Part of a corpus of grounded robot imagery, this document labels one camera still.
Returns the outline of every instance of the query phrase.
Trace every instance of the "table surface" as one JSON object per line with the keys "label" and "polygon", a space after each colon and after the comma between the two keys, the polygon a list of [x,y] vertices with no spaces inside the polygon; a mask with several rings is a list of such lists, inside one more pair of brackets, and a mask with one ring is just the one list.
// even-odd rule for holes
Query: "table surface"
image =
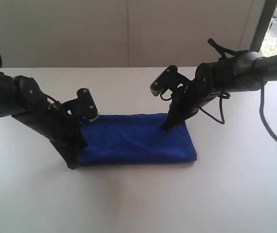
{"label": "table surface", "polygon": [[[180,68],[189,78],[195,68]],[[101,114],[167,112],[149,91],[163,68],[12,68],[60,101],[88,87]],[[190,165],[70,170],[44,137],[0,118],[0,233],[275,233],[277,143],[259,116],[260,92],[224,100],[226,124],[186,121],[198,154]],[[206,110],[219,115],[218,101]],[[277,133],[277,82],[266,85]]]}

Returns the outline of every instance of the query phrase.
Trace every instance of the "white table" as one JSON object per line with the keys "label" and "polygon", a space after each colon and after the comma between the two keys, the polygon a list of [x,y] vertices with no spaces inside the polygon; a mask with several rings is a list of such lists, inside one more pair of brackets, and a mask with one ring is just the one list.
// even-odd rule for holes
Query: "white table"
{"label": "white table", "polygon": [[[195,68],[180,68],[193,77]],[[149,91],[163,68],[16,68],[60,101],[88,87],[101,114],[167,112]],[[259,117],[260,92],[224,100],[226,124],[187,121],[192,165],[70,170],[44,137],[0,118],[0,233],[277,233],[277,143]],[[218,116],[218,101],[205,108]],[[277,82],[266,86],[277,133]]]}

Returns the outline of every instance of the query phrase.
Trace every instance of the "blue towel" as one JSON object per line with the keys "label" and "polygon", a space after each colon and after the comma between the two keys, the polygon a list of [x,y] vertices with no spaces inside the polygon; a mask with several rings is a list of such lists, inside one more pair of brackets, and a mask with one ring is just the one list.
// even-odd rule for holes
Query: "blue towel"
{"label": "blue towel", "polygon": [[196,150],[183,122],[165,132],[166,114],[100,115],[84,121],[88,146],[78,154],[79,166],[172,164],[196,160]]}

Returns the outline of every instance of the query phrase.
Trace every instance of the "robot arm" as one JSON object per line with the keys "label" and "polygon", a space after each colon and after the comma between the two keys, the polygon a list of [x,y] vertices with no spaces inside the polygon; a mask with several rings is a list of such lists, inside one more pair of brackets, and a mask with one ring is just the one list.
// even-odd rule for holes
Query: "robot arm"
{"label": "robot arm", "polygon": [[35,79],[10,77],[0,72],[0,117],[6,116],[46,137],[67,166],[75,169],[78,150],[87,146],[80,132],[82,118],[94,121],[98,111],[87,88],[78,90],[76,99],[60,103],[44,94]]}
{"label": "robot arm", "polygon": [[216,97],[220,98],[222,120],[215,120],[224,124],[222,99],[229,99],[229,92],[261,89],[261,119],[270,135],[277,141],[277,136],[266,123],[263,114],[264,85],[267,81],[277,81],[277,55],[265,58],[258,52],[228,50],[212,39],[209,39],[208,43],[220,53],[221,58],[218,62],[201,63],[192,81],[179,74],[176,66],[169,66],[151,84],[152,94],[160,95],[161,99],[168,89],[172,91],[171,98],[166,99],[172,102],[162,128],[168,131],[176,124],[194,116],[199,110],[215,119],[202,107]]}

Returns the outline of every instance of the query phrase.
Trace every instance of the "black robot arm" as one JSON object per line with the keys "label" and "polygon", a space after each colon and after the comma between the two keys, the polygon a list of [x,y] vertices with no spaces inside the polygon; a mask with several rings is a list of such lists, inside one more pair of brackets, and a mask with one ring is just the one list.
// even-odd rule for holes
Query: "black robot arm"
{"label": "black robot arm", "polygon": [[10,77],[0,72],[0,117],[6,116],[12,116],[46,137],[67,166],[75,169],[78,150],[87,146],[80,131],[82,118],[93,121],[98,111],[87,88],[78,90],[76,99],[60,103],[44,94],[35,79]]}
{"label": "black robot arm", "polygon": [[[220,53],[221,58],[213,63],[201,63],[195,78],[191,81],[178,73],[176,66],[169,66],[151,84],[154,96],[160,95],[163,100],[171,100],[167,118],[162,125],[166,131],[176,124],[194,116],[199,110],[224,124],[222,99],[229,99],[229,92],[257,91],[261,89],[261,119],[270,135],[277,141],[265,121],[263,114],[264,86],[267,81],[277,81],[277,55],[265,58],[258,52],[232,51],[209,39],[208,43]],[[164,99],[163,94],[171,90],[171,98]],[[202,107],[214,98],[219,97],[221,120],[215,119]]]}

